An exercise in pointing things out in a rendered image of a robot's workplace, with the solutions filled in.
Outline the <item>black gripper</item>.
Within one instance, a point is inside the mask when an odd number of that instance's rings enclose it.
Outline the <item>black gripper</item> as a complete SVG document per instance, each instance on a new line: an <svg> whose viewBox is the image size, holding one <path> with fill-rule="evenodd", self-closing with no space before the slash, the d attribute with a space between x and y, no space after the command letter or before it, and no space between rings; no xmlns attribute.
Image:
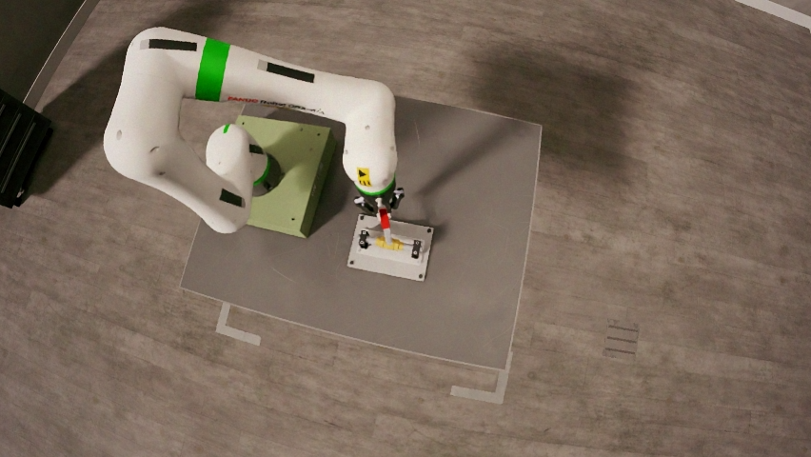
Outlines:
<svg viewBox="0 0 811 457"><path fill-rule="evenodd" d="M388 219L391 218L390 216L390 213L392 213L391 209L397 209L400 205L401 200L405 197L403 188L395 189L391 196L382 202L382 204L386 206ZM391 198L392 202L390 203L389 201ZM356 207L361 208L367 214L372 214L372 212L374 212L375 216L377 216L378 218L378 221L381 221L378 203L368 202L363 197L360 198L359 196L354 197L354 199ZM371 207L370 205L372 205L373 207Z"/></svg>

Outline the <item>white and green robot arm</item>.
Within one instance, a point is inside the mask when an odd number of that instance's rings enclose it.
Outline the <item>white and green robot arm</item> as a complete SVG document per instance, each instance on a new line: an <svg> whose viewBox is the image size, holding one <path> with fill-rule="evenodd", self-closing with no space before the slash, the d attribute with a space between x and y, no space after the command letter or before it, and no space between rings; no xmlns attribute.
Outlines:
<svg viewBox="0 0 811 457"><path fill-rule="evenodd" d="M395 190L395 99L383 83L300 67L179 30L144 30L128 48L104 135L106 156L119 173L171 195L216 231L241 229L252 196L271 192L281 169L234 124L212 133L205 164L180 134L183 98L293 109L343 122L344 168L359 194L382 207Z"/></svg>

